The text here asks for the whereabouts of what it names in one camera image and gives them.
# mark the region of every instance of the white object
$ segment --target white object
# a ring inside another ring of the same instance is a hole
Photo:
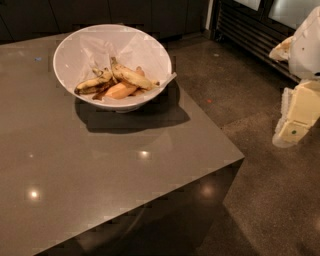
[[[94,77],[93,67],[110,69],[110,57],[134,69],[141,66],[146,77],[160,81],[159,88],[143,95],[116,100],[104,97],[92,100],[93,95],[77,95],[74,89],[80,82]],[[90,104],[110,111],[133,111],[163,91],[175,78],[170,57],[164,47],[146,33],[122,25],[97,25],[78,30],[58,46],[53,67],[63,87]]]
[[[258,11],[261,0],[234,0],[240,4],[243,4],[255,11]]]
[[[320,0],[274,0],[269,18],[297,29]]]
[[[282,117],[272,140],[275,146],[298,144],[320,117],[319,45],[320,7],[317,7],[293,37],[270,52],[275,60],[288,60],[290,73],[302,79],[294,90],[286,88],[282,95]]]

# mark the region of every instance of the dark cabinet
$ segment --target dark cabinet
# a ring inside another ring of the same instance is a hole
[[[151,0],[109,0],[112,23],[152,32]]]
[[[48,0],[7,0],[0,15],[16,41],[59,33]]]
[[[205,28],[208,0],[188,0],[185,33],[200,32]]]
[[[50,0],[61,32],[111,23],[107,0]]]
[[[12,40],[13,39],[12,39],[8,29],[6,28],[2,18],[0,17],[0,44],[11,42]]]
[[[152,0],[152,32],[161,39],[183,35],[186,27],[188,0]]]

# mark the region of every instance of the table surface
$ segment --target table surface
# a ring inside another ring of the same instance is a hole
[[[74,98],[52,67],[65,36],[0,46],[0,255],[34,255],[244,157],[175,81],[127,114]]]

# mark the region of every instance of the concrete floor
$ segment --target concrete floor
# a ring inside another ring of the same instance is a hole
[[[228,40],[197,35],[166,46],[177,83],[246,158],[200,247],[181,233],[174,240],[170,224],[162,223],[132,240],[134,248],[153,241],[151,251],[128,255],[176,255],[161,246],[172,239],[171,247],[184,244],[179,255],[320,255],[319,125],[298,146],[271,142],[281,92],[295,83]]]

